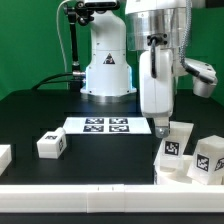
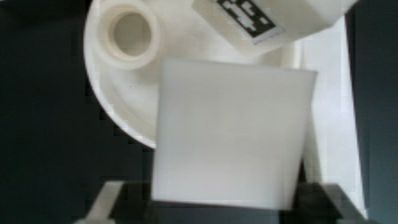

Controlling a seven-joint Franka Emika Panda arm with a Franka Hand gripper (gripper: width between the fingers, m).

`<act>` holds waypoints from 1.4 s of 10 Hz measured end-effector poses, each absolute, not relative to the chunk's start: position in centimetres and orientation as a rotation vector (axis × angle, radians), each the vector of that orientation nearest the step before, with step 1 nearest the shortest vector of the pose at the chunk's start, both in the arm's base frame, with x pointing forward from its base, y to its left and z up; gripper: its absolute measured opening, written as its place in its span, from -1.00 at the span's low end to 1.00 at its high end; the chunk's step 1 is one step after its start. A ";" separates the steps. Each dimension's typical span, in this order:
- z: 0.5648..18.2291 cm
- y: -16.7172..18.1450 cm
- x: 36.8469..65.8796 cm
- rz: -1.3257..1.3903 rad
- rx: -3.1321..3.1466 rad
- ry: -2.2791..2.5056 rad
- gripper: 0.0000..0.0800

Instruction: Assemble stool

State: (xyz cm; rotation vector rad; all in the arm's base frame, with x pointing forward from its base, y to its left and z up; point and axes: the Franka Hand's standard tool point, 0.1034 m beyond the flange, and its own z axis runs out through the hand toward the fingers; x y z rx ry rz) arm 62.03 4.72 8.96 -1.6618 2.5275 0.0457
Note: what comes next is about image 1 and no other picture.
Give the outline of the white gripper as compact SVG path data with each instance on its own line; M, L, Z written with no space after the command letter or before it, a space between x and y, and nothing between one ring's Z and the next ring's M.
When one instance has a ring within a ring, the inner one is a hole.
M170 49L156 52L156 78L151 75L151 52L141 54L139 61L140 107L144 117L155 118L155 135L170 134L169 118L173 112L173 54Z

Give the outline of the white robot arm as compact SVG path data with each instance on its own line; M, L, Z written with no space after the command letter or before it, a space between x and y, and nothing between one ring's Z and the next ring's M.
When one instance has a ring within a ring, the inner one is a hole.
M209 64L186 57L191 29L192 0L126 0L128 49L138 51L140 107L154 120L155 134L170 134L174 81L193 76L193 92L208 98L217 84Z

